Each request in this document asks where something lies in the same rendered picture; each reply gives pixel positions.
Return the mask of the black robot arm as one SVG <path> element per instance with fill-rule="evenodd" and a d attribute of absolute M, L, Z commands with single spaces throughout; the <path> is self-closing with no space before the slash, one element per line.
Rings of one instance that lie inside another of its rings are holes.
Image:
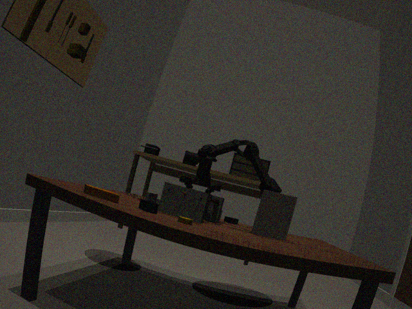
<path fill-rule="evenodd" d="M 247 145 L 244 151 L 241 151 L 241 149 L 238 148 L 240 145 Z M 259 158 L 258 146 L 255 142 L 251 142 L 249 140 L 234 139 L 233 141 L 219 145 L 204 145 L 201 149 L 198 150 L 198 153 L 186 151 L 183 158 L 183 164 L 196 167 L 196 165 L 198 165 L 199 163 L 198 167 L 211 170 L 212 162 L 217 162 L 217 159 L 215 158 L 216 156 L 231 151 L 235 151 L 240 156 L 245 157 L 248 161 L 251 161 L 259 179 L 261 180 L 261 184 L 259 186 L 261 194 L 263 193 L 264 189 L 281 193 L 281 188 L 279 188 L 275 179 L 269 177 L 265 166 Z"/>

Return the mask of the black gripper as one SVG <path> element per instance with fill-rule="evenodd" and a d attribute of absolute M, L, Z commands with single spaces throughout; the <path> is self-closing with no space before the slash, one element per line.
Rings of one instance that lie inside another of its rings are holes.
<path fill-rule="evenodd" d="M 192 187 L 193 187 L 192 184 L 199 185 L 199 186 L 202 186 L 202 187 L 207 187 L 208 189 L 206 189 L 205 192 L 209 193 L 209 194 L 211 192 L 214 192 L 214 190 L 215 191 L 221 191 L 221 186 L 220 185 L 216 185 L 216 184 L 213 184 L 213 183 L 212 184 L 207 183 L 209 175 L 210 175 L 210 170 L 199 167 L 197 169 L 196 177 L 195 177 L 194 180 L 191 180 L 191 178 L 188 178 L 188 177 L 181 176 L 180 179 L 179 179 L 179 182 L 184 183 L 184 185 L 186 185 L 186 187 L 190 188 L 190 189 L 192 189 Z M 199 182 L 199 183 L 197 183 L 197 182 Z M 202 183 L 204 183 L 204 184 L 202 184 Z"/>

